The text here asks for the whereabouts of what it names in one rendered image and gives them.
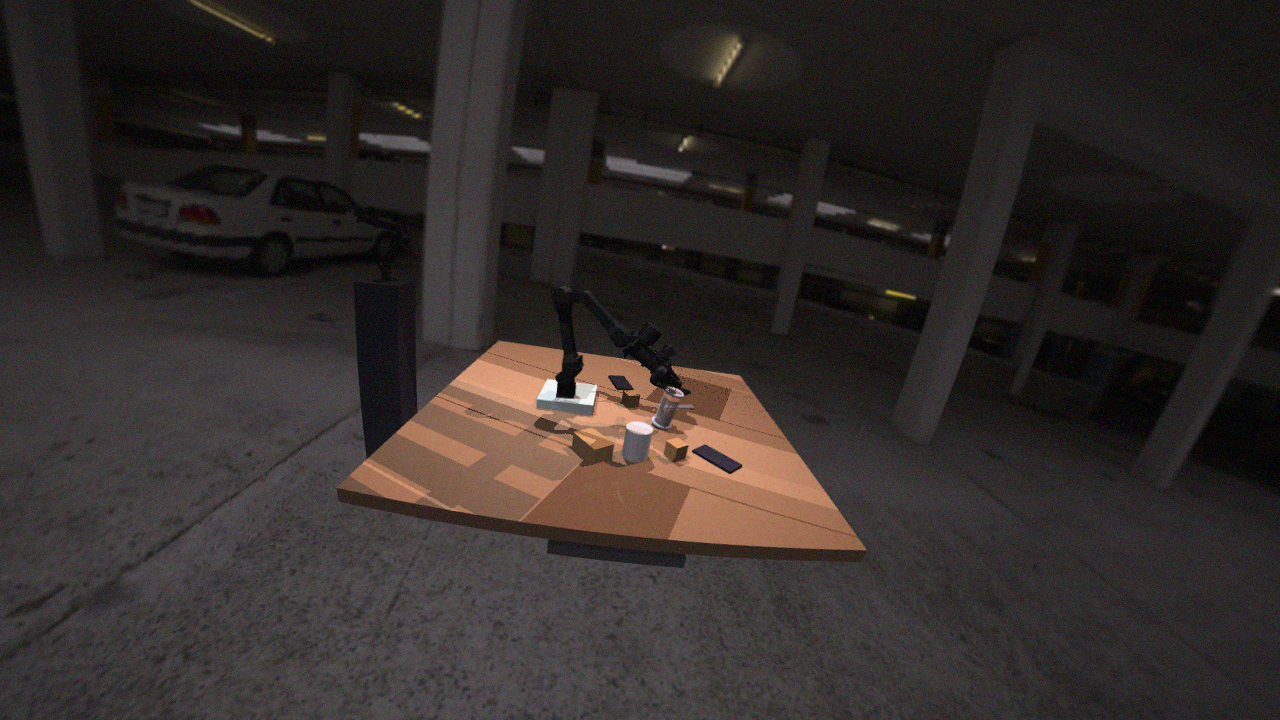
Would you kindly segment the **coffee press with black knob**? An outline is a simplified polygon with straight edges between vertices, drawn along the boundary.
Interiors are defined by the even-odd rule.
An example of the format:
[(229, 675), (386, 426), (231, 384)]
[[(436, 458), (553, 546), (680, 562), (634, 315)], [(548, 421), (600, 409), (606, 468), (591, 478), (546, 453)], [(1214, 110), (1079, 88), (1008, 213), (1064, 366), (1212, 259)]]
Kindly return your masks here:
[(677, 388), (682, 387), (682, 382), (678, 380), (678, 383), (680, 383), (680, 386), (678, 387), (675, 386), (676, 388), (675, 387), (666, 387), (666, 392), (664, 392), (663, 397), (660, 398), (660, 404), (659, 404), (659, 407), (657, 409), (657, 414), (655, 414), (655, 416), (652, 416), (652, 423), (655, 427), (658, 427), (658, 428), (660, 428), (663, 430), (672, 428), (671, 423), (673, 421), (675, 414), (678, 410), (678, 405), (681, 404), (681, 400), (684, 398), (684, 392), (680, 391), (680, 389), (677, 389)]

